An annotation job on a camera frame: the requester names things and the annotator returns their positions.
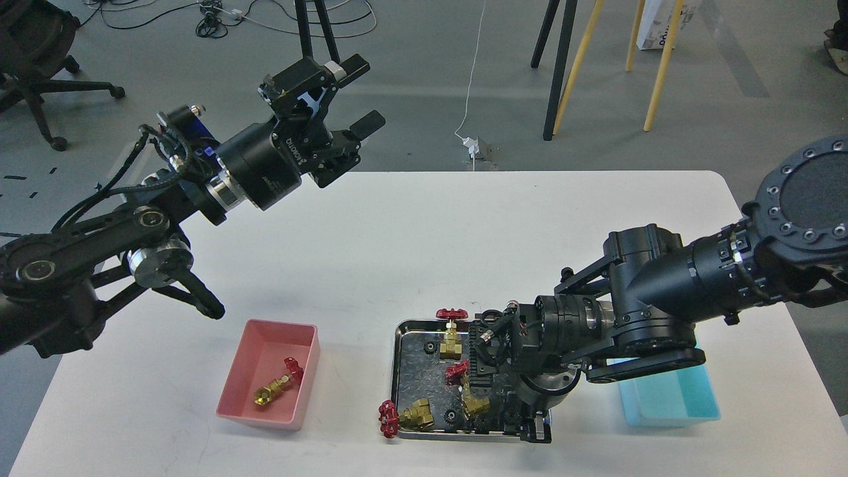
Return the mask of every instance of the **red valve handwheel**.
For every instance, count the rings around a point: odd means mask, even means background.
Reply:
[[[468,311],[460,308],[459,310],[454,310],[451,308],[448,310],[447,308],[442,308],[439,311],[436,311],[436,318],[442,318],[443,320],[466,320],[468,319]]]
[[[286,368],[288,368],[288,373],[292,375],[295,381],[300,384],[301,381],[304,380],[304,369],[300,367],[298,364],[298,360],[293,357],[288,357],[283,362],[286,363]]]
[[[398,408],[394,406],[392,400],[387,399],[377,409],[380,412],[380,432],[386,436],[386,439],[391,439],[398,434],[400,419],[398,418]]]
[[[471,364],[467,359],[456,364],[451,364],[444,370],[444,379],[448,382],[448,384],[459,384],[460,377],[463,373],[468,373],[468,368],[470,366]]]

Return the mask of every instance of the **metal bolt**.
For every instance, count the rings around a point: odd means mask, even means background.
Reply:
[[[141,223],[144,227],[156,227],[160,223],[162,223],[164,219],[165,217],[160,212],[157,212],[155,210],[148,210],[142,214],[138,222]]]
[[[56,271],[56,264],[47,260],[38,260],[29,263],[24,267],[22,275],[25,280],[37,282],[53,275]]]

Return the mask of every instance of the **pink plastic bin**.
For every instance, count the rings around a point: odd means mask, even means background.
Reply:
[[[304,425],[320,354],[314,325],[248,320],[215,414],[242,424],[299,430]],[[254,392],[258,388],[288,373],[283,360],[289,356],[304,369],[303,382],[267,406],[256,404]]]

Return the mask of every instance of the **wooden stool leg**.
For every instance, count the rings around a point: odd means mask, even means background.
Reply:
[[[580,71],[580,66],[583,64],[583,58],[586,56],[586,49],[589,47],[589,40],[592,39],[594,27],[598,23],[598,17],[600,17],[600,10],[603,7],[604,0],[595,0],[594,8],[592,8],[592,14],[591,16],[589,16],[589,24],[586,25],[586,32],[583,33],[583,38],[580,39],[580,46],[577,47],[577,55],[574,56],[574,65],[572,65],[572,70],[568,73],[568,82],[566,83],[566,89],[562,93],[562,98],[560,99],[560,106],[556,111],[556,121],[554,121],[554,134],[556,134],[560,130],[560,124],[562,123],[562,115],[566,112],[568,98],[572,95],[574,82],[577,80],[577,73]]]
[[[660,69],[656,72],[656,82],[654,83],[654,92],[650,95],[650,105],[648,106],[648,116],[644,119],[643,131],[650,131],[654,126],[654,116],[656,115],[656,107],[660,103],[660,95],[662,94],[662,85],[666,82],[666,72],[668,71],[668,63],[672,60],[672,49],[674,43],[678,39],[678,31],[680,30],[680,16],[683,14],[683,0],[675,0],[674,10],[672,11],[672,19],[668,25],[668,37],[666,44],[662,47],[662,58],[660,58]]]
[[[630,33],[630,49],[628,50],[628,63],[624,67],[626,72],[633,71],[633,56],[636,55],[636,38],[639,36],[639,26],[642,25],[642,13],[644,12],[644,0],[639,0],[636,7],[636,18],[633,19],[633,31]]]

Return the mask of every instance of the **chair leg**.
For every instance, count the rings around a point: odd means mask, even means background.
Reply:
[[[666,44],[662,47],[662,58],[660,58],[660,69],[656,72],[656,81],[654,82],[654,92],[650,95],[650,105],[648,106],[648,115],[644,118],[644,126],[642,130],[648,132],[654,127],[654,116],[656,115],[656,107],[660,103],[662,95],[662,86],[666,83],[666,73],[668,72],[668,64],[672,60],[672,50],[674,43],[678,39],[678,31],[680,30],[680,17],[683,15],[683,0],[675,0],[672,18],[668,25],[668,37]]]
[[[644,12],[644,0],[639,0],[636,7],[636,18],[633,19],[633,31],[630,32],[630,47],[628,49],[628,62],[624,70],[629,73],[633,71],[633,57],[636,56],[636,39],[639,36],[639,26],[642,25],[642,13]]]
[[[589,48],[589,40],[592,39],[594,27],[598,24],[600,11],[603,7],[604,0],[595,0],[594,8],[592,8],[592,14],[591,16],[589,16],[589,24],[586,25],[586,32],[583,33],[583,38],[580,39],[580,46],[577,47],[577,54],[574,56],[574,64],[572,65],[572,70],[568,73],[568,82],[566,82],[566,89],[562,94],[562,98],[560,99],[560,107],[556,111],[556,121],[554,121],[554,134],[556,134],[560,130],[560,124],[562,123],[562,115],[566,112],[568,99],[571,97],[572,89],[574,88],[574,83],[577,81],[577,73],[580,72],[580,67],[583,65],[583,58],[586,57],[586,50]]]
[[[126,95],[124,88],[102,81],[46,80],[39,82],[37,86],[39,94],[101,90],[109,90],[109,94],[111,94],[113,98],[123,98]]]
[[[25,87],[19,87],[19,91],[26,100],[26,104],[30,107],[33,117],[36,119],[38,131],[41,132],[44,139],[50,143],[53,149],[64,151],[68,147],[68,142],[63,137],[54,137],[50,134],[50,128],[47,126],[47,117],[45,117],[42,106],[38,101],[38,95]]]
[[[531,68],[538,68],[539,62],[542,60],[542,52],[544,45],[548,42],[550,27],[554,24],[556,10],[560,7],[560,0],[549,0],[548,9],[544,12],[544,20],[542,20],[542,29],[538,32],[538,40],[536,40],[536,48],[533,50],[533,59],[530,60]]]

